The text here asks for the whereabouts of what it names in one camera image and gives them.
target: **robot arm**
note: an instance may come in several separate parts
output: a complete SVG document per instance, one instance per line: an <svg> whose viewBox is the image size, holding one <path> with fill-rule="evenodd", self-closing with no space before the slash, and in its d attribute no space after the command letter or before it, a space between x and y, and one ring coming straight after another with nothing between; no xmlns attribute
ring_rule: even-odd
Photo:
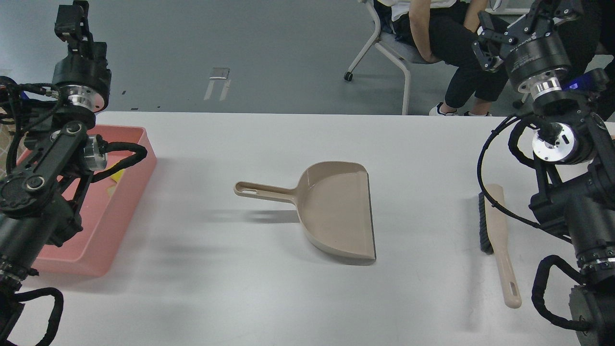
<svg viewBox="0 0 615 346"><path fill-rule="evenodd" d="M89 135L95 112L109 100L111 71L107 69L106 43L95 42L87 22L87 1L60 5L56 35L68 43L68 55L55 67L52 84L17 84L0 77L0 107L15 124L9 148L7 176L0 180L0 345L13 345L7 338L17 322L23 302L54 296L55 305L47 333L38 345L55 337L63 298L57 289L16 293L45 244L62 246L82 230L79 211L91 183L141 161L147 150L134 143L107 143ZM31 100L24 92L56 98ZM17 146L25 137L30 150L17 163ZM128 150L135 154L107 171L106 153ZM70 199L63 193L78 180Z"/></svg>
<svg viewBox="0 0 615 346"><path fill-rule="evenodd" d="M554 325L577 331L581 345L609 346L615 344L615 145L592 99L605 74L594 71L592 79L598 83L595 90L585 92L562 87L558 80L567 72L569 60L553 19L573 20L579 15L579 1L537 0L505 33L495 32L488 17L482 16L483 31L474 51L485 70L503 66L514 88L534 98L533 111L520 117L511 132L509 147L521 163L536 171L538 193L529 205L538 220L535 227L570 242L577 258L579 271L557 256L540 263L532 291L534 306ZM516 148L527 127L536 130L532 158ZM562 181L558 165L590 160L586 173ZM577 282L570 295L572 320L545 307L543 296L553 266Z"/></svg>

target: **white sneaker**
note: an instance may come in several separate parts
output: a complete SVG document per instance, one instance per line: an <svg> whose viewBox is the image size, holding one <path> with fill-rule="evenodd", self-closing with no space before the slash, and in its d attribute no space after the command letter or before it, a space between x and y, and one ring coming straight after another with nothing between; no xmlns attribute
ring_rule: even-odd
<svg viewBox="0 0 615 346"><path fill-rule="evenodd" d="M470 113L470 111L467 111L465 113L463 113L464 116L493 116L493 114L487 112L487 114L483 114L483 115L476 115L476 114L472 114Z"/></svg>
<svg viewBox="0 0 615 346"><path fill-rule="evenodd" d="M444 104L444 102L440 102L438 103L438 105L436 107L431 108L431 111L429 111L429 115L430 116L457 116L459 114L457 114L457 111L452 111L452 112L448 112L448 113L442 113L440 111L440 106L442 106Z"/></svg>

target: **plastic tray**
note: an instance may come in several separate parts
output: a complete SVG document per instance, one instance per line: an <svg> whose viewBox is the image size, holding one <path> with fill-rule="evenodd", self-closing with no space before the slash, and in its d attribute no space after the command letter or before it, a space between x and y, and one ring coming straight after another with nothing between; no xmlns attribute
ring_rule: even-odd
<svg viewBox="0 0 615 346"><path fill-rule="evenodd" d="M148 155L125 169L117 183L109 177L90 184L80 213L83 231L62 247L45 245L32 266L41 272L106 274L156 166L156 155L142 127L98 125L89 133L100 134L107 142L138 143L147 148ZM129 151L109 153L107 168L131 154ZM67 189L67 198L72 197L70 193L74 193L73 186Z"/></svg>

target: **gray floor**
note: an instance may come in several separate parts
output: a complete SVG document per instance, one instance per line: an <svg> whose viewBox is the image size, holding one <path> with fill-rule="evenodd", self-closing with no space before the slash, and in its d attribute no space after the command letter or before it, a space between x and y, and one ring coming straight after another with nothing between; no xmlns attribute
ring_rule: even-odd
<svg viewBox="0 0 615 346"><path fill-rule="evenodd" d="M57 7L70 3L0 0L0 74L50 82L66 55L54 35ZM95 40L109 46L108 110L401 112L403 75L377 50L352 82L343 79L373 31L356 0L90 0L89 21ZM204 100L214 67L230 68L230 83L215 82ZM441 101L454 67L416 65L412 72L410 114L426 114ZM513 112L518 97L507 86L493 113Z"/></svg>

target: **beige dustpan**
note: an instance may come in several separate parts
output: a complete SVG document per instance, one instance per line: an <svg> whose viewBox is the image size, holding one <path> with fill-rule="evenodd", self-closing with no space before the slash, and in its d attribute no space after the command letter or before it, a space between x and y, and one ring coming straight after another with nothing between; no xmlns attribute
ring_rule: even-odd
<svg viewBox="0 0 615 346"><path fill-rule="evenodd" d="M235 194L292 203L317 248L353 259L376 259L368 175L360 164L321 162L303 172L296 188L239 182Z"/></svg>

